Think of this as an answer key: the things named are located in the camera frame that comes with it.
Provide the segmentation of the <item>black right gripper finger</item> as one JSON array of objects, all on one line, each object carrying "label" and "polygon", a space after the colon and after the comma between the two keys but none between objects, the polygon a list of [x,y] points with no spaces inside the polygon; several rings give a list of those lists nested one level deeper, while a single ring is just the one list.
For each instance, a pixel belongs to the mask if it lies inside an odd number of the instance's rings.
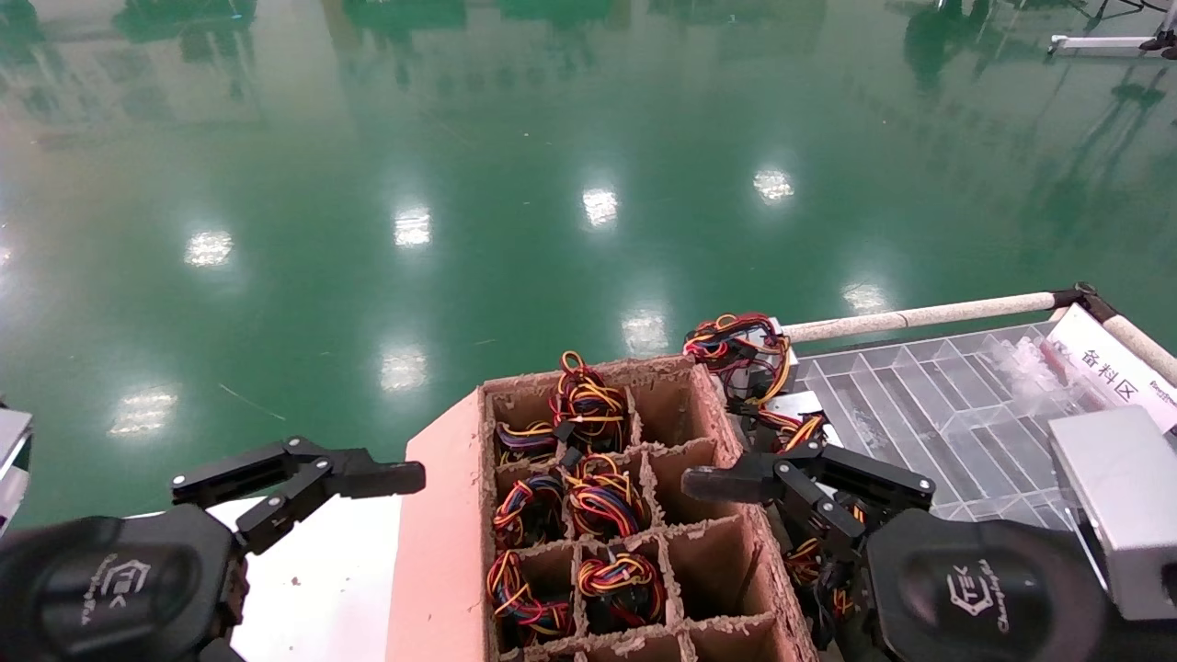
[{"label": "black right gripper finger", "polygon": [[685,476],[681,491],[694,499],[762,504],[773,499],[786,519],[806,529],[842,563],[862,562],[866,528],[803,476]]},{"label": "black right gripper finger", "polygon": [[807,441],[783,454],[749,451],[730,468],[697,466],[681,474],[681,494],[707,502],[782,503],[791,517],[838,517],[847,511],[822,486],[862,499],[885,514],[927,512],[936,483],[891,462]]}]

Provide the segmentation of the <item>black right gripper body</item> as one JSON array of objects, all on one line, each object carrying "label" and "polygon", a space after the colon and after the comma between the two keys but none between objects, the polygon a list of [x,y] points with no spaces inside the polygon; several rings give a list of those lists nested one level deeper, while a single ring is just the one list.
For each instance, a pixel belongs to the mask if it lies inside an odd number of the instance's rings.
[{"label": "black right gripper body", "polygon": [[867,536],[845,661],[1090,661],[1113,605],[1073,532],[909,510]]}]

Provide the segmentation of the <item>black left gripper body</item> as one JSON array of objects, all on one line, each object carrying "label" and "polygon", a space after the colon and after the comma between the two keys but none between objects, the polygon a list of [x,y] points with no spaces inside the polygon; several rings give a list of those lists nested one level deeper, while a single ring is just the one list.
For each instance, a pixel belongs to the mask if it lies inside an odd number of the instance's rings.
[{"label": "black left gripper body", "polygon": [[234,532],[197,507],[4,536],[5,661],[239,661],[250,585]]}]

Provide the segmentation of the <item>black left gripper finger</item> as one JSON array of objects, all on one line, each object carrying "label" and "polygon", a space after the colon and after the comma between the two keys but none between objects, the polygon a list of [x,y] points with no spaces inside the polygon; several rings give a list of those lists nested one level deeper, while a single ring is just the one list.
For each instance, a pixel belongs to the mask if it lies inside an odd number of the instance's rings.
[{"label": "black left gripper finger", "polygon": [[408,496],[425,486],[423,462],[312,461],[237,519],[238,541],[245,552],[268,552],[328,499]]},{"label": "black left gripper finger", "polygon": [[363,448],[331,450],[302,437],[277,441],[172,479],[177,507],[211,508],[273,489],[281,507],[322,507],[333,497],[374,498],[420,494],[421,462],[377,462]]}]

